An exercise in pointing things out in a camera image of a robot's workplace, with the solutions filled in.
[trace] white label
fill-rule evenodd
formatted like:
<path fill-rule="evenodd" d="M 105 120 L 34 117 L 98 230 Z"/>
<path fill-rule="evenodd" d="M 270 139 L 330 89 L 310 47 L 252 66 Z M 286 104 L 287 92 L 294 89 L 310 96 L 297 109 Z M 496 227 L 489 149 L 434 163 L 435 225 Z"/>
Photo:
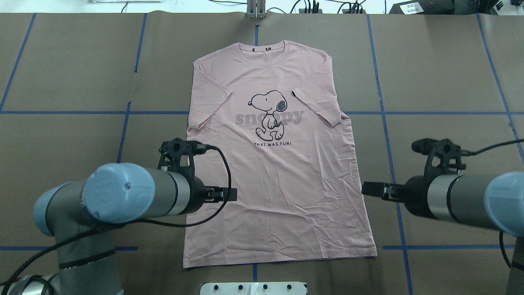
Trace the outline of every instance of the white label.
<path fill-rule="evenodd" d="M 422 9 L 422 6 L 420 6 L 418 2 L 401 5 L 400 9 L 402 9 L 402 12 L 404 14 L 415 14 L 424 12 L 424 9 Z"/>
<path fill-rule="evenodd" d="M 524 5 L 515 6 L 511 0 L 499 0 L 492 8 L 493 15 L 524 15 Z"/>

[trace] t-shirt hem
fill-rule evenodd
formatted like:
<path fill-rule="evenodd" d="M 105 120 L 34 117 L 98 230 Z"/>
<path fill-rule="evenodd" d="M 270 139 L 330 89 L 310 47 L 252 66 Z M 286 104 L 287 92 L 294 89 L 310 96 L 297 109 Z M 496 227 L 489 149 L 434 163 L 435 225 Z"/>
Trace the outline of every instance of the t-shirt hem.
<path fill-rule="evenodd" d="M 257 258 L 245 256 L 238 257 L 235 256 L 232 259 L 227 258 L 207 258 L 207 259 L 183 259 L 183 268 L 193 268 L 193 267 L 205 267 L 205 266 L 219 266 L 219 265 L 243 265 L 243 264 L 253 264 L 253 263 L 270 263 L 270 262 L 284 262 L 284 261 L 316 261 L 316 260 L 332 260 L 332 259 L 351 259 L 351 258 L 364 258 L 364 257 L 376 257 L 377 248 L 362 248 L 362 249 L 350 249 L 345 252 L 340 251 L 326 251 L 325 257 L 310 256 L 304 255 L 304 253 L 297 253 L 293 256 L 303 256 L 302 258 L 291 258 L 291 257 L 275 257 L 275 254 L 267 252 L 264 254 L 257 253 Z"/>

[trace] pink t-shirt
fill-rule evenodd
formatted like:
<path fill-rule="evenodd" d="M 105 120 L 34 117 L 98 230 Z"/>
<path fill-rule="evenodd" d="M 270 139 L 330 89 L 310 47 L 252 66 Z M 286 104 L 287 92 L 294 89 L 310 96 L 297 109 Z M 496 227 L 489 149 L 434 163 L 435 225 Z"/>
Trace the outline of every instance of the pink t-shirt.
<path fill-rule="evenodd" d="M 224 152 L 238 200 L 186 229 L 183 266 L 376 256 L 331 57 L 292 41 L 236 43 L 193 65 L 188 140 Z M 227 186 L 216 152 L 194 163 L 205 185 Z"/>

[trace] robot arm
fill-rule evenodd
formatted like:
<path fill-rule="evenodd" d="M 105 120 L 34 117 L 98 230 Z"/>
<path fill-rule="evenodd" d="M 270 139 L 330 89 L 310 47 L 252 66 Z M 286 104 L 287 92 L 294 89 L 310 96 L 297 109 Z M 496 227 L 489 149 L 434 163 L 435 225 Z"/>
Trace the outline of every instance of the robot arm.
<path fill-rule="evenodd" d="M 362 193 L 404 203 L 417 216 L 496 229 L 517 237 L 506 294 L 524 294 L 524 172 L 464 175 L 466 165 L 461 161 L 461 156 L 519 141 L 477 152 L 461 150 L 448 139 L 415 141 L 413 151 L 428 156 L 423 176 L 414 176 L 404 185 L 364 182 Z M 439 165 L 432 165 L 434 158 L 440 159 Z"/>
<path fill-rule="evenodd" d="M 235 201 L 231 186 L 205 186 L 194 177 L 193 155 L 208 149 L 215 147 L 175 139 L 162 144 L 158 169 L 105 164 L 87 180 L 45 192 L 34 208 L 35 223 L 44 234 L 62 243 L 93 233 L 57 249 L 60 273 L 51 281 L 54 293 L 123 295 L 112 229 L 144 218 L 195 212 L 203 203 Z M 188 166 L 180 165 L 182 155 L 188 156 Z M 21 281 L 9 294 L 26 294 L 29 283 Z"/>

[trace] t-shirt sleeve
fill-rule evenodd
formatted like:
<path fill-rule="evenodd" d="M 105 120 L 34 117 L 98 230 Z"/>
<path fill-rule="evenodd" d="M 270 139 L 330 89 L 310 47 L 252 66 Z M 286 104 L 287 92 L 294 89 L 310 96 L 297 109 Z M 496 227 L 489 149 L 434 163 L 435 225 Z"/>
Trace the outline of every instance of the t-shirt sleeve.
<path fill-rule="evenodd" d="M 294 88 L 293 93 L 302 103 L 325 119 L 331 127 L 340 122 L 342 113 L 336 100 L 333 65 L 330 56 L 320 68 Z"/>
<path fill-rule="evenodd" d="M 193 63 L 193 88 L 191 89 L 191 104 L 189 106 L 188 125 L 190 128 L 201 129 L 209 118 L 220 108 L 233 93 L 231 89 L 220 84 L 207 75 L 201 63 Z"/>

